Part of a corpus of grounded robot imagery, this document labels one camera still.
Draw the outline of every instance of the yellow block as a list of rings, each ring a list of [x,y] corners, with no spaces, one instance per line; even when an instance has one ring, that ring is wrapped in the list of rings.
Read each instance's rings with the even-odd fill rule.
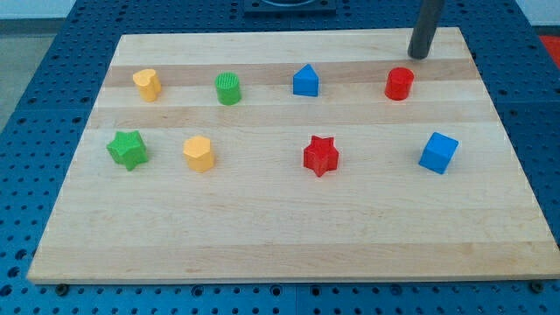
[[[154,69],[144,69],[132,74],[132,80],[138,87],[140,96],[147,102],[154,102],[161,92],[158,73]]]
[[[214,167],[212,144],[205,136],[194,136],[186,140],[183,154],[189,167],[196,172],[206,172]]]

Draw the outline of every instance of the green block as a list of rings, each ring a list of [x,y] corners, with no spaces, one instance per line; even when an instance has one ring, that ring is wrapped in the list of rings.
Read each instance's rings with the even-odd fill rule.
[[[242,98],[239,77],[235,73],[220,73],[214,82],[218,101],[224,105],[234,105]]]
[[[124,165],[129,171],[141,163],[148,162],[146,146],[137,130],[117,131],[115,139],[107,144],[107,150],[116,163]]]

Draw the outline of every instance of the blue block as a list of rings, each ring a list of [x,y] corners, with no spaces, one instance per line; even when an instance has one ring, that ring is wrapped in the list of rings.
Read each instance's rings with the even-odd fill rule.
[[[429,170],[443,174],[458,145],[459,141],[434,132],[423,149],[418,163]]]
[[[301,70],[294,74],[293,88],[294,95],[319,95],[319,77],[311,65],[305,65]]]

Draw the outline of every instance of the red star-shaped block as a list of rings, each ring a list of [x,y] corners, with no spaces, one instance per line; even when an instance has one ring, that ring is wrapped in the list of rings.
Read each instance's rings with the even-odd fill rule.
[[[321,177],[326,171],[336,170],[338,164],[339,152],[334,147],[334,138],[311,136],[311,144],[304,149],[304,166]]]

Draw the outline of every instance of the red cylinder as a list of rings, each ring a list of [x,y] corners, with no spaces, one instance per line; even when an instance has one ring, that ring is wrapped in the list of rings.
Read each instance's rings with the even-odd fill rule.
[[[414,74],[410,69],[397,67],[388,73],[385,95],[394,101],[402,101],[409,97]]]

